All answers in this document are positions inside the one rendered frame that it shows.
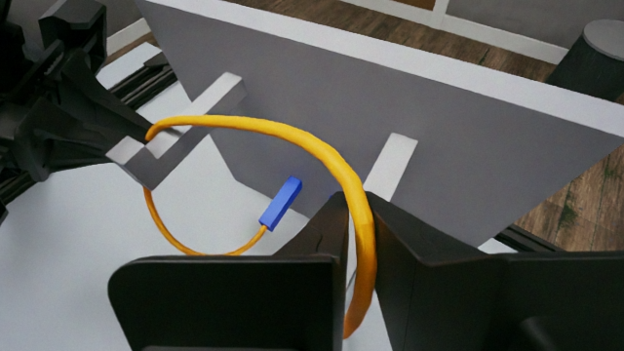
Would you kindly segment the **yellow patch cord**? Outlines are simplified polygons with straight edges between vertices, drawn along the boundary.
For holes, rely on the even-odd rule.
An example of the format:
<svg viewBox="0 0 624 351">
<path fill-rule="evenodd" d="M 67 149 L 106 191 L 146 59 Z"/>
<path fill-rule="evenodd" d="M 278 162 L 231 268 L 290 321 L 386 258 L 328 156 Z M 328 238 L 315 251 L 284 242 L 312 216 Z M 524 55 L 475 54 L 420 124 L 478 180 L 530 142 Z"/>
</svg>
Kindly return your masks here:
<svg viewBox="0 0 624 351">
<path fill-rule="evenodd" d="M 334 148 L 320 139 L 303 130 L 268 120 L 220 115 L 173 116 L 157 121 L 145 139 L 151 141 L 162 130 L 175 126 L 235 129 L 281 138 L 303 148 L 325 164 L 343 188 L 355 228 L 357 268 L 353 296 L 344 318 L 343 340 L 348 338 L 361 326 L 371 306 L 377 271 L 374 218 L 358 175 Z M 171 234 L 158 215 L 151 191 L 144 186 L 142 189 L 150 215 L 168 242 L 184 254 L 206 254 L 185 247 Z"/>
</svg>

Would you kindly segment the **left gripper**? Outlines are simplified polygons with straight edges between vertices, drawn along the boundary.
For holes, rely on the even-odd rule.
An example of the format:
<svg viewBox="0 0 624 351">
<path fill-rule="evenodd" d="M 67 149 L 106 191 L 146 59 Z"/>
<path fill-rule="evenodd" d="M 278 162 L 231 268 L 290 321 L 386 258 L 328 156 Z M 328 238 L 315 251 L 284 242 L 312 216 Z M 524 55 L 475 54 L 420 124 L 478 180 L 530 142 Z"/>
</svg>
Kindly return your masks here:
<svg viewBox="0 0 624 351">
<path fill-rule="evenodd" d="M 97 79 L 107 58 L 106 7 L 58 0 L 38 22 L 45 52 L 35 62 L 20 41 L 0 35 L 0 173 L 19 168 L 44 182 L 114 163 L 105 154 L 126 136 L 146 145 L 154 124 Z"/>
</svg>

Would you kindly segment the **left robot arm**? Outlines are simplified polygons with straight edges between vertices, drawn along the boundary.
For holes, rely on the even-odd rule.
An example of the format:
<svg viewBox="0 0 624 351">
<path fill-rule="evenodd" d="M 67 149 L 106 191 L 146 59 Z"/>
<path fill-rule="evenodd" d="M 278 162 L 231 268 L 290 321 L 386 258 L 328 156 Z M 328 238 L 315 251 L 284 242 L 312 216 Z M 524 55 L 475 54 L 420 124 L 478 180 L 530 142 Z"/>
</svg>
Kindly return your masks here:
<svg viewBox="0 0 624 351">
<path fill-rule="evenodd" d="M 7 21 L 12 0 L 0 0 L 0 35 L 25 43 L 22 27 Z"/>
</svg>

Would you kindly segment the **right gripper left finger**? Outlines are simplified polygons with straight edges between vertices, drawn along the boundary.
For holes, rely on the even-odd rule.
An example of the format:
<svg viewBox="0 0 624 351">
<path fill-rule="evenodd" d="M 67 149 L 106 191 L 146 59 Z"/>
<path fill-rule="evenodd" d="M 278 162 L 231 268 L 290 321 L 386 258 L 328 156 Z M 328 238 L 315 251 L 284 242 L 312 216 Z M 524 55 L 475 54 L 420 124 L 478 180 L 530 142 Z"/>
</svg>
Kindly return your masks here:
<svg viewBox="0 0 624 351">
<path fill-rule="evenodd" d="M 143 256 L 112 273 L 107 295 L 132 351 L 342 351 L 348 246 L 349 207 L 336 191 L 272 255 Z"/>
</svg>

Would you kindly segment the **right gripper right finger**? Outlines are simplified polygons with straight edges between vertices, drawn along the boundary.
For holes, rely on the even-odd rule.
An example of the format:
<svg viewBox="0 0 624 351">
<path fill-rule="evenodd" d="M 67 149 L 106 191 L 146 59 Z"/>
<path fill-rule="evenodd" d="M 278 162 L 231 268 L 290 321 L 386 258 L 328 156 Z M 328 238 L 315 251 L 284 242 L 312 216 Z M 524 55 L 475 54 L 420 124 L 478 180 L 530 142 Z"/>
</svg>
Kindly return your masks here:
<svg viewBox="0 0 624 351">
<path fill-rule="evenodd" d="M 485 253 L 365 193 L 392 351 L 508 351 L 530 317 L 624 314 L 624 251 Z"/>
</svg>

